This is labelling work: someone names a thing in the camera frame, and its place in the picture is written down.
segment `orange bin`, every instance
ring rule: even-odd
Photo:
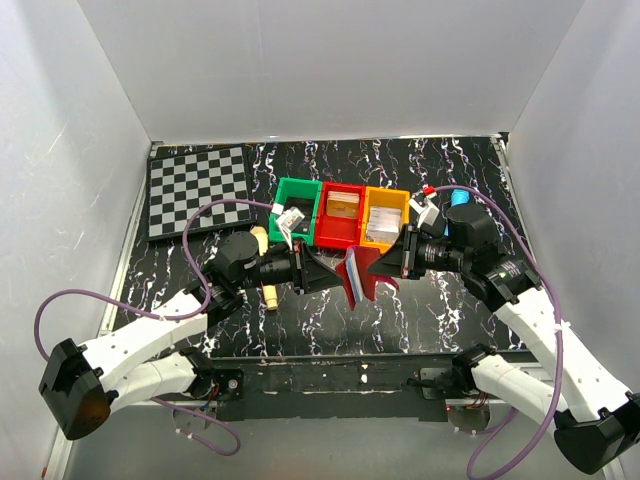
[[[402,211],[402,223],[409,223],[409,200],[411,194],[405,190],[392,190],[389,188],[367,187],[362,215],[362,231],[360,232],[360,245],[374,247],[385,253],[391,245],[386,243],[367,241],[367,224],[369,223],[369,211],[372,206],[399,208]]]

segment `chessboard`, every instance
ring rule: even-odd
[[[252,199],[251,170],[242,147],[150,159],[147,170],[147,239],[182,234],[201,206],[223,198]],[[215,205],[196,219],[189,232],[204,232],[253,222],[253,207]]]

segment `table surface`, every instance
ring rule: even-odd
[[[505,411],[492,406],[494,421]],[[242,449],[233,457],[221,457],[176,435],[167,409],[127,407],[73,442],[64,479],[467,480],[467,462],[481,440],[454,434],[450,423],[415,418],[247,420],[233,426]],[[487,475],[511,460],[536,427],[518,415],[480,455],[474,473]],[[233,439],[221,428],[213,426],[201,435],[233,448]],[[573,468],[551,435],[545,435],[531,455],[503,477],[541,478],[603,480],[604,475],[587,476]]]
[[[156,157],[206,151],[213,145],[162,146]],[[492,198],[519,228],[519,218],[505,173],[499,142],[492,137],[416,138],[285,142],[249,145],[254,199],[271,203],[281,177],[366,184],[418,192],[422,186],[469,185]],[[257,223],[268,226],[266,212]],[[510,233],[498,222],[507,250]],[[144,222],[136,233],[121,300],[155,308],[195,278],[179,239],[147,243]],[[196,260],[211,258],[229,231],[194,235]],[[344,252],[318,250],[329,265]],[[377,301],[350,311],[342,288],[297,296],[279,286],[280,305],[268,312],[259,290],[246,294],[244,307],[217,327],[189,339],[212,357],[438,353],[465,349],[478,342],[497,349],[523,348],[517,336],[470,295],[458,277],[428,273],[419,281],[400,280],[400,290],[377,288]],[[114,328],[135,316],[118,312]]]

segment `red object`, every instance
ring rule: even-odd
[[[357,193],[360,195],[358,218],[350,219],[327,215],[327,195],[330,191]],[[322,184],[322,195],[320,196],[320,205],[316,215],[316,234],[313,240],[315,247],[346,250],[351,245],[360,243],[366,191],[367,187],[362,185],[332,182],[324,182]]]
[[[364,296],[371,300],[376,301],[376,284],[378,282],[385,282],[393,286],[396,290],[400,290],[398,282],[391,277],[375,276],[368,273],[369,266],[380,258],[380,250],[373,247],[361,247],[359,245],[351,246],[353,254],[356,258],[356,266],[358,267],[358,276],[360,277],[360,283],[362,284],[362,291]],[[347,257],[345,256],[342,261],[336,265],[336,273],[344,279],[343,287],[347,294],[347,300],[351,310],[356,308],[356,299],[353,295],[353,288],[351,287],[351,281],[349,280],[349,274],[347,273]]]

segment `white panel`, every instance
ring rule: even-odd
[[[553,306],[547,292],[530,289],[518,295],[517,304],[507,302],[496,310],[496,316],[518,334],[547,374],[554,377],[557,363],[556,338]],[[578,422],[598,420],[598,412],[602,408],[612,412],[627,403],[626,393],[629,387],[598,362],[570,328],[570,324],[564,325],[562,340],[562,395]]]
[[[639,52],[638,2],[587,1],[509,146],[527,231],[559,291],[564,318],[635,392],[640,391]],[[624,459],[628,478],[640,478],[639,452],[636,447]]]
[[[551,405],[551,385],[520,370],[501,355],[492,355],[480,360],[471,370],[471,374],[479,391],[495,395],[538,425],[542,424]],[[567,408],[567,402],[560,396],[556,410],[564,412]],[[555,429],[552,423],[547,433],[553,435]]]
[[[583,0],[80,0],[151,138],[511,130]]]
[[[193,295],[178,292],[152,312],[166,316],[187,315],[199,307],[200,302]],[[116,332],[84,342],[83,345],[87,347],[84,358],[92,369],[102,369],[100,383],[108,392],[116,389],[116,383],[138,365],[206,329],[207,315],[202,313],[179,322],[140,317]]]
[[[0,25],[0,477],[32,479],[55,430],[33,316],[61,288],[109,291],[149,140],[75,1],[5,1]],[[47,350],[103,310],[52,304]]]
[[[506,410],[491,406],[492,418],[504,418]],[[65,480],[467,480],[467,462],[483,439],[455,434],[450,423],[411,418],[246,420],[232,426],[244,443],[236,456],[223,459],[176,435],[166,408],[125,408],[75,442]],[[511,460],[536,427],[518,415],[478,458],[474,474],[483,477]],[[223,448],[233,445],[229,434],[215,425],[202,435]],[[545,436],[501,480],[603,478],[601,472],[588,476],[573,468]]]

